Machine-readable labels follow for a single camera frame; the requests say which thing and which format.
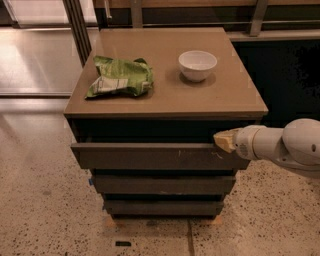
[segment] plastic wrapper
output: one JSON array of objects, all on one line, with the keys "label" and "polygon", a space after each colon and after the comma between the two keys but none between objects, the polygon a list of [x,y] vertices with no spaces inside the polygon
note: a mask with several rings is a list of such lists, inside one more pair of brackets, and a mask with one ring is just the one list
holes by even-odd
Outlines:
[{"label": "plastic wrapper", "polygon": [[153,86],[152,69],[144,59],[129,61],[95,56],[93,60],[100,77],[90,86],[86,99],[108,94],[137,97]]}]

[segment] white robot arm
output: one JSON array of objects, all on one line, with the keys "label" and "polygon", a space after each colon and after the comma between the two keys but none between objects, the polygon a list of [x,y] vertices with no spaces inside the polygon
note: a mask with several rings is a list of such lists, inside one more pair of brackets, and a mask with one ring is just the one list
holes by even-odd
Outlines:
[{"label": "white robot arm", "polygon": [[216,144],[248,160],[266,159],[297,174],[320,178],[320,122],[298,119],[285,128],[251,125],[214,135]]}]

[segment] wooden tabletop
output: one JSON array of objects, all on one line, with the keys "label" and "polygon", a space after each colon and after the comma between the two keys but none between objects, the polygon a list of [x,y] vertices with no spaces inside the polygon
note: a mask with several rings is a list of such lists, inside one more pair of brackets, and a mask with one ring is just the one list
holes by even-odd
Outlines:
[{"label": "wooden tabletop", "polygon": [[[218,64],[203,82],[186,80],[178,57],[202,50]],[[98,78],[93,56],[144,58],[153,69],[154,89],[138,98],[85,100]],[[67,118],[244,118],[259,119],[268,109],[222,28],[107,29],[93,51],[65,109]]]}]

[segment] gray drawer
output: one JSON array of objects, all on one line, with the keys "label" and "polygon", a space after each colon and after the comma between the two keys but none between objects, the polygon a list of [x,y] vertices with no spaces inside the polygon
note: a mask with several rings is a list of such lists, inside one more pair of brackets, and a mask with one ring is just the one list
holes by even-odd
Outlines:
[{"label": "gray drawer", "polygon": [[75,143],[71,149],[83,169],[232,170],[249,164],[209,143]]},{"label": "gray drawer", "polygon": [[212,201],[105,201],[107,212],[112,215],[179,215],[216,216],[223,202]]},{"label": "gray drawer", "polygon": [[92,177],[98,193],[158,195],[224,195],[228,194],[235,177],[208,176],[114,176]]}]

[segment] white bowl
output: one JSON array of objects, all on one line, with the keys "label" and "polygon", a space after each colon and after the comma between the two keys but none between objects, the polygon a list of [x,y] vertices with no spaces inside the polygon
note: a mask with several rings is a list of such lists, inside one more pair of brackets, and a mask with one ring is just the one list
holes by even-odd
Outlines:
[{"label": "white bowl", "polygon": [[203,51],[184,52],[179,56],[182,74],[192,82],[206,79],[217,65],[217,58]]}]

